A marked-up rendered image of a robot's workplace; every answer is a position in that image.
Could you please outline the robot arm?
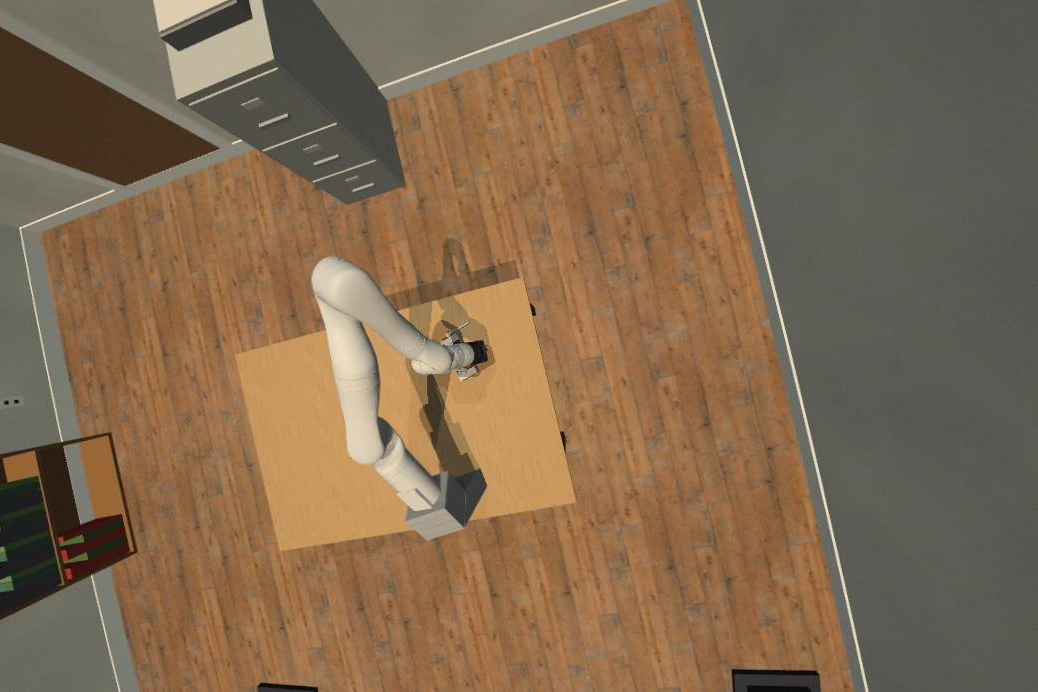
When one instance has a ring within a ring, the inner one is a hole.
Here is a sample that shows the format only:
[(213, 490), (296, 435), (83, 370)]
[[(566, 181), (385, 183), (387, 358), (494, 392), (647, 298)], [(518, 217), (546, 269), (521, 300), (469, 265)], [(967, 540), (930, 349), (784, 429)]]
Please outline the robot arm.
[(359, 464), (374, 464), (414, 511), (432, 509), (440, 485), (406, 449), (391, 424), (379, 417), (379, 360), (362, 323), (410, 359), (416, 373), (448, 373), (460, 368), (464, 350), (425, 337), (395, 310), (364, 269), (340, 256), (327, 256), (315, 265), (312, 287), (337, 382), (346, 452)]

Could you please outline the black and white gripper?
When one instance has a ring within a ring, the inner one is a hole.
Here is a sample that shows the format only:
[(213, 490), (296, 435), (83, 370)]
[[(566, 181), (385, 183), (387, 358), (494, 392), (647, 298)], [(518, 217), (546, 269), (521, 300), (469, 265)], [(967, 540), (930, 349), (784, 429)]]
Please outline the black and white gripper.
[(471, 365), (483, 363), (483, 361), (488, 360), (486, 349), (484, 345), (484, 340), (474, 340), (474, 342), (460, 342), (454, 345), (460, 345), (465, 353), (465, 361), (460, 368), (467, 368)]

